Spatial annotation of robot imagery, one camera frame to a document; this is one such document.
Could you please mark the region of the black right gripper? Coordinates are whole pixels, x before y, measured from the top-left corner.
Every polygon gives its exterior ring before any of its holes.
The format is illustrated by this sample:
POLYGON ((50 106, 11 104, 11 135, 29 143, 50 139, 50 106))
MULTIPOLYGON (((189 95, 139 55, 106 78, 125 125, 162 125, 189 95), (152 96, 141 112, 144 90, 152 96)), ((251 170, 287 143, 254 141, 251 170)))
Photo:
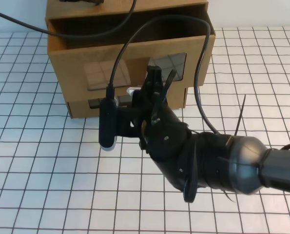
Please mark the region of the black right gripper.
POLYGON ((193 202, 198 188, 197 135, 169 108, 162 90, 161 68, 148 65, 142 88, 133 92, 130 105, 116 108, 116 133, 138 138, 140 148, 183 193, 184 201, 193 202))

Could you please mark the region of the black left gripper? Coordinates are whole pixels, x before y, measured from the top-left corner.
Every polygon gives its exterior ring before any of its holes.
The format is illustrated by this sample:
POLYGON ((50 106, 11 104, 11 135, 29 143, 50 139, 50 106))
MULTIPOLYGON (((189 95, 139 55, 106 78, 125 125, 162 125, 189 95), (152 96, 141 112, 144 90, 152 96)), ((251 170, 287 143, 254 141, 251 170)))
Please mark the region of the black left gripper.
POLYGON ((103 4, 103 0, 59 0, 61 2, 88 2, 96 5, 103 4))

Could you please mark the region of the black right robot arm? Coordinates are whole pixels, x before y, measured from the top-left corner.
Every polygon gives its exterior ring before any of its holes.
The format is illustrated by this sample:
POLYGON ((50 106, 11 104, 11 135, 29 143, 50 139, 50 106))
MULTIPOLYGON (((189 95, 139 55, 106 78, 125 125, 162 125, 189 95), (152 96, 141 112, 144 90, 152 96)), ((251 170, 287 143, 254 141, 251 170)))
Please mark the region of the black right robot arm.
POLYGON ((133 92, 127 109, 129 131, 171 185, 192 203, 199 188, 210 187, 251 195, 261 188, 290 193, 290 144, 268 149, 251 136, 194 133, 166 101, 173 80, 166 83, 158 66, 148 66, 141 89, 133 92))

